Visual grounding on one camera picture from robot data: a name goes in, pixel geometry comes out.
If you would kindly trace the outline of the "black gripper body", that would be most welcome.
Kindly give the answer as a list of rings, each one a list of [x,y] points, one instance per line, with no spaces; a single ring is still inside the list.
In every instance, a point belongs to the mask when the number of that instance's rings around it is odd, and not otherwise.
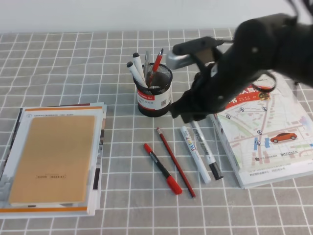
[[[184,123],[200,121],[223,111],[245,89],[245,75],[222,63],[211,63],[198,72],[189,90],[170,106],[172,118]]]

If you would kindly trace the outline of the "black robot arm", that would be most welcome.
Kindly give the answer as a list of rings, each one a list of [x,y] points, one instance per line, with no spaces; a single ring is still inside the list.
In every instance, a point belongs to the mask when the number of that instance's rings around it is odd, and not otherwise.
[[[313,27],[279,13],[250,19],[235,30],[230,48],[209,36],[174,45],[166,59],[173,70],[196,64],[199,72],[182,97],[171,104],[173,118],[185,123],[223,111],[268,70],[307,86],[313,84]]]

